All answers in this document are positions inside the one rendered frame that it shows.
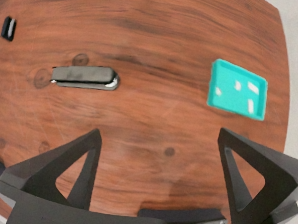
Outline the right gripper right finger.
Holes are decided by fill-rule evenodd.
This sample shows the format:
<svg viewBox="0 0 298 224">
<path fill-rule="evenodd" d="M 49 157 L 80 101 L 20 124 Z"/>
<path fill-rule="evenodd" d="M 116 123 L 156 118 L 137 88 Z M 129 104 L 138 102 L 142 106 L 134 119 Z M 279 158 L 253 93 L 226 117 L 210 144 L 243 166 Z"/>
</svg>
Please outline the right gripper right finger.
<svg viewBox="0 0 298 224">
<path fill-rule="evenodd" d="M 231 224 L 259 224 L 272 213 L 297 203 L 298 159 L 256 143 L 225 127 L 220 128 L 217 143 Z M 232 150 L 265 179 L 264 187 L 254 200 L 239 172 Z"/>
</svg>

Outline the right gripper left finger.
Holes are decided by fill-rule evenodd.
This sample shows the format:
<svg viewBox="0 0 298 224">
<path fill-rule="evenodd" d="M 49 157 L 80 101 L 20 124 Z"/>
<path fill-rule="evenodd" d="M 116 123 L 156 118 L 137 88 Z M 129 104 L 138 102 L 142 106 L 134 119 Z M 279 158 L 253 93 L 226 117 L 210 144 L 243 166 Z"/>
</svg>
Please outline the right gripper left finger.
<svg viewBox="0 0 298 224">
<path fill-rule="evenodd" d="M 0 179 L 31 195 L 89 211 L 101 148 L 100 131 L 94 129 L 64 145 L 7 167 Z M 57 189 L 56 180 L 87 152 L 82 170 L 66 199 Z"/>
</svg>

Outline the teal shallow tray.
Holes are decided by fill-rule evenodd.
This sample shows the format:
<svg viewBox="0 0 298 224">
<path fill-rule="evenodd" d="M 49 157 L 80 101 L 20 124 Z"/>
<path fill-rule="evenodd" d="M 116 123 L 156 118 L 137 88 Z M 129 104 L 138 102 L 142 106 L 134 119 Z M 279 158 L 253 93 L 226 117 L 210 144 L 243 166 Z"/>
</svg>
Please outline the teal shallow tray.
<svg viewBox="0 0 298 224">
<path fill-rule="evenodd" d="M 236 90 L 238 83 L 243 85 L 242 92 Z M 259 95 L 249 90 L 251 84 L 259 90 Z M 218 97 L 219 88 L 224 93 L 220 97 Z M 214 67 L 209 107 L 255 121 L 264 121 L 267 91 L 268 82 L 236 66 L 220 61 Z M 250 102 L 254 102 L 254 114 L 249 114 Z M 225 107 L 230 109 L 225 109 Z M 231 109 L 236 111 L 231 111 Z M 237 113 L 237 111 L 241 113 Z M 243 113 L 247 115 L 243 115 Z M 249 115 L 254 117 L 249 117 Z M 258 119 L 255 119 L 255 117 Z"/>
</svg>

